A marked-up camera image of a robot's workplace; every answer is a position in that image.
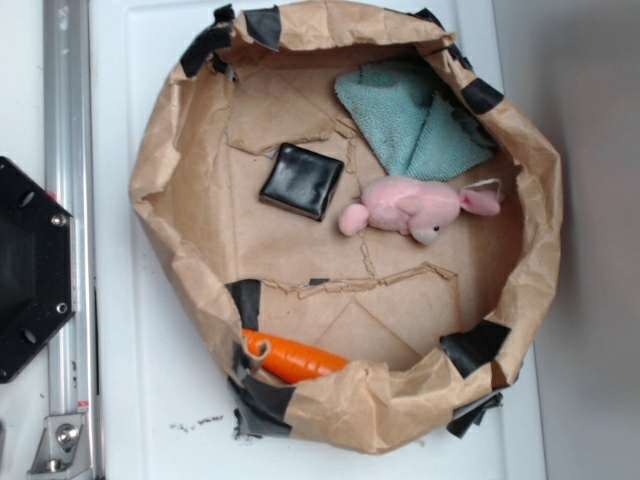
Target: gray wall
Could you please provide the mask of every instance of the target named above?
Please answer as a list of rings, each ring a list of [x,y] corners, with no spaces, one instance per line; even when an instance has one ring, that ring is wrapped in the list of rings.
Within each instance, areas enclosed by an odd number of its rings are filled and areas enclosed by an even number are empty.
[[[640,478],[640,2],[494,0],[507,95],[564,157],[535,343],[550,480]]]

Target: metal bracket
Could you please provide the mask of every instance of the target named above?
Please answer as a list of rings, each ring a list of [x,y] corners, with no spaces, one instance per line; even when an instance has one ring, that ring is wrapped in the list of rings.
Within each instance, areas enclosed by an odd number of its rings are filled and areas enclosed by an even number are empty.
[[[28,480],[93,478],[89,433],[84,414],[55,415],[45,420],[40,446]]]

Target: bunny ear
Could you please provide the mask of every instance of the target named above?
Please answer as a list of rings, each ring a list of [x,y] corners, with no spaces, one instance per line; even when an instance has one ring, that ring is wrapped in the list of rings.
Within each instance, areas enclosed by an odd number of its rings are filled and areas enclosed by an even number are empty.
[[[460,207],[469,213],[487,217],[500,213],[500,202],[496,192],[462,190],[460,192]]]
[[[473,187],[490,185],[492,183],[498,184],[497,192],[488,190],[477,192],[475,190],[469,190]],[[480,182],[467,185],[459,194],[460,207],[463,210],[466,210],[469,213],[475,213],[476,215],[483,215],[487,217],[497,215],[500,213],[500,202],[504,199],[504,196],[500,193],[501,188],[502,182],[498,178],[482,180]]]

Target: plush toy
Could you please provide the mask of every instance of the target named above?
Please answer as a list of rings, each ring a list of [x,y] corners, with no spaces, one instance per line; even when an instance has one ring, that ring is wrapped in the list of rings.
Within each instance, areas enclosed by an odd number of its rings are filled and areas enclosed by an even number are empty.
[[[352,236],[371,225],[411,234],[428,245],[458,217],[460,209],[485,216],[500,212],[499,192],[470,190],[494,182],[499,180],[468,185],[458,193],[442,182],[423,182],[399,175],[382,177],[365,187],[361,203],[344,209],[338,227],[343,234]]]

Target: metal rail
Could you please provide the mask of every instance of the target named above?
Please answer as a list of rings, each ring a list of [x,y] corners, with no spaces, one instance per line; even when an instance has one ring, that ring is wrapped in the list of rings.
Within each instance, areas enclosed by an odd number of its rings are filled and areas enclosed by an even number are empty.
[[[92,224],[89,6],[88,0],[45,0],[43,4],[45,183],[75,218],[76,314],[49,343],[50,417],[28,477],[96,479],[103,476],[103,460]],[[68,442],[69,432],[74,435],[73,444]]]

